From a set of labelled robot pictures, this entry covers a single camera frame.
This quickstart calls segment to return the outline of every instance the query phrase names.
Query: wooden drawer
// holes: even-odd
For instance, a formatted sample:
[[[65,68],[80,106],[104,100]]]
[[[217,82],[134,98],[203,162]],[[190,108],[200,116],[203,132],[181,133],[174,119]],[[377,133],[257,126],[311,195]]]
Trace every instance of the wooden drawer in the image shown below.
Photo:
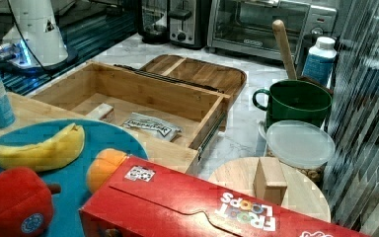
[[[228,101],[222,93],[94,61],[35,91],[32,99],[82,116],[105,103],[114,107],[112,123],[119,126],[131,113],[163,119],[183,129],[172,143],[199,153],[224,120]]]

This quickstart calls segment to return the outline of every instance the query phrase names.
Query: toaster oven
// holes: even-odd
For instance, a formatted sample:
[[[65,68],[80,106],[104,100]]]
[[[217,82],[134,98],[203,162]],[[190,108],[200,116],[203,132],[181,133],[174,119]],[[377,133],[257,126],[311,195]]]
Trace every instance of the toaster oven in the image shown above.
[[[208,26],[210,51],[223,48],[281,60],[272,22],[285,27],[293,61],[298,62],[302,39],[318,34],[330,37],[337,9],[310,0],[213,0]]]

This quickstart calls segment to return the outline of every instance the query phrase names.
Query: bottle cap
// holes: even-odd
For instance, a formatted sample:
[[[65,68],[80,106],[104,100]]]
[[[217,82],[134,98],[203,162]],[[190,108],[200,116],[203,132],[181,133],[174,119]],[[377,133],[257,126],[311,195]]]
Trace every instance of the bottle cap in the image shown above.
[[[327,37],[319,37],[316,41],[316,47],[321,49],[332,49],[334,48],[335,40]]]

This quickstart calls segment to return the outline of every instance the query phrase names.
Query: wooden block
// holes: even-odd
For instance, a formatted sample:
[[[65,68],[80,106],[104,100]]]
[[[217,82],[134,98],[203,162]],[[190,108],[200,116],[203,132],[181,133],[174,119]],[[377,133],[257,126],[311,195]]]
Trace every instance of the wooden block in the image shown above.
[[[105,122],[112,122],[114,120],[114,107],[102,103],[89,112],[87,117]]]
[[[281,205],[287,182],[278,158],[261,157],[254,179],[255,196]]]

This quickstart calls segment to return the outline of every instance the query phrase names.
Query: mug handle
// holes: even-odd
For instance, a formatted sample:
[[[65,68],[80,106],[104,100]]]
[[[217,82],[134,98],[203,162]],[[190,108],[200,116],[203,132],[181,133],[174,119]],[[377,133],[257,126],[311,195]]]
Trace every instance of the mug handle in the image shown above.
[[[257,108],[259,108],[260,110],[266,111],[267,110],[267,106],[265,107],[265,106],[263,106],[263,105],[261,105],[260,103],[257,102],[257,94],[259,94],[259,93],[264,93],[264,94],[270,96],[270,92],[267,89],[259,89],[252,96],[252,102],[254,103],[254,106],[256,106]]]

